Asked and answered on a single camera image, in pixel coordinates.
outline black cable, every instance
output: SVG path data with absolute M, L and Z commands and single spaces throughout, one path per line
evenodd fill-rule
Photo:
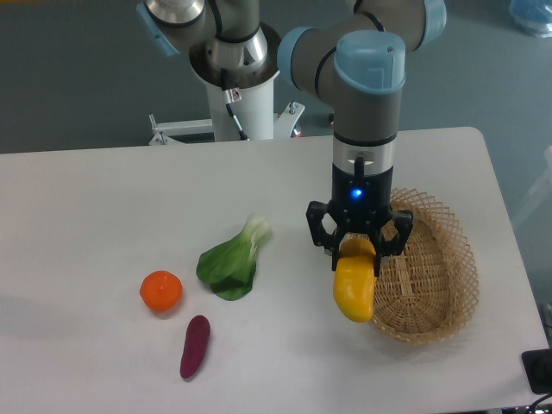
M 378 29 L 379 32 L 385 32 L 386 29 L 383 27 L 383 24 L 381 24 L 380 19 L 378 19 L 376 16 L 374 16 L 372 13 L 369 13 L 367 11 L 362 11 L 359 13 L 360 15 L 366 16 L 368 19 L 370 19 L 373 23 L 373 25 Z
M 216 34 L 219 35 L 223 32 L 223 19 L 221 18 L 221 12 L 218 9 L 216 0 L 210 0 L 209 6 L 213 12 L 213 17 L 215 18 Z
M 529 407 L 527 407 L 527 410 L 525 410 L 525 414 L 531 414 L 535 412 L 536 407 L 541 404 L 545 399 L 552 398 L 552 392 L 549 394 L 546 394 L 544 397 L 540 397 L 537 401 L 535 401 L 533 404 L 531 404 Z
M 362 4 L 362 0 L 356 0 L 356 2 L 354 2 L 353 13 L 356 13 L 356 10 L 359 9 L 359 7 L 361 6 L 361 4 Z
M 226 69 L 221 69 L 221 88 L 222 88 L 223 91 L 227 91 L 229 89 L 228 88 L 228 83 L 227 83 L 227 76 L 228 76 L 228 72 L 226 71 Z M 228 112 L 228 115 L 230 115 L 230 117 L 234 120 L 234 124 L 235 124 L 236 129 L 238 130 L 240 140 L 248 141 L 249 137 L 246 135 L 245 132 L 243 132 L 242 125 L 240 124 L 240 121 L 238 121 L 238 117 L 234 114 L 234 111 L 230 107 L 230 104 L 226 103 L 225 106 L 226 106 L 226 110 Z
M 332 47 L 321 59 L 318 63 L 317 72 L 314 75 L 314 91 L 317 93 L 317 97 L 320 98 L 320 94 L 318 93 L 318 80 L 320 80 L 320 73 L 322 72 L 322 68 L 324 64 L 326 63 L 326 60 L 337 50 L 337 47 Z

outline purple sweet potato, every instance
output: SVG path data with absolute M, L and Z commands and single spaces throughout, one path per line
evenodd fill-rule
M 207 352 L 209 335 L 210 325 L 206 317 L 197 315 L 190 321 L 180 362 L 180 376 L 185 380 L 192 377 L 201 366 Z

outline blue container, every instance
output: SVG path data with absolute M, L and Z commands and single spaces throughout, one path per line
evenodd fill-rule
M 552 36 L 552 0 L 511 0 L 510 14 L 530 34 Z

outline metal bracket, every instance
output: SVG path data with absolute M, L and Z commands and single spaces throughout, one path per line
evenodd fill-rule
M 300 127 L 298 126 L 298 119 L 303 112 L 304 105 L 290 102 L 281 115 L 274 114 L 274 139 L 282 140 L 299 136 Z M 209 134 L 213 132 L 213 122 L 211 119 L 157 123 L 154 114 L 150 114 L 149 121 L 154 134 L 154 138 L 149 142 L 149 145 L 181 144 L 183 142 L 174 140 L 172 136 Z

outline light blue joint cap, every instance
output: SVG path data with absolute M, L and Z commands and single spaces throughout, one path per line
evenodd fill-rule
M 447 8 L 444 0 L 423 0 L 425 3 L 425 32 L 423 46 L 439 37 L 447 24 Z
M 292 76 L 293 50 L 295 49 L 295 45 L 297 45 L 299 38 L 309 29 L 311 28 L 306 26 L 300 26 L 292 29 L 284 36 L 284 39 L 282 39 L 282 42 L 280 42 L 278 47 L 277 64 L 279 73 L 282 78 L 287 80 L 292 85 L 295 85 Z
M 362 30 L 345 34 L 337 42 L 337 74 L 359 91 L 387 95 L 405 83 L 406 47 L 390 32 Z
M 163 53 L 163 56 L 168 58 L 169 56 L 180 54 L 179 50 L 176 49 L 173 44 L 165 37 L 163 32 L 159 30 L 154 20 L 147 12 L 146 6 L 144 6 L 143 3 L 140 3 L 136 6 L 136 11 L 138 12 L 138 16 L 140 16 L 146 27 L 147 34 L 154 41 L 154 44 L 158 48 L 158 50 Z

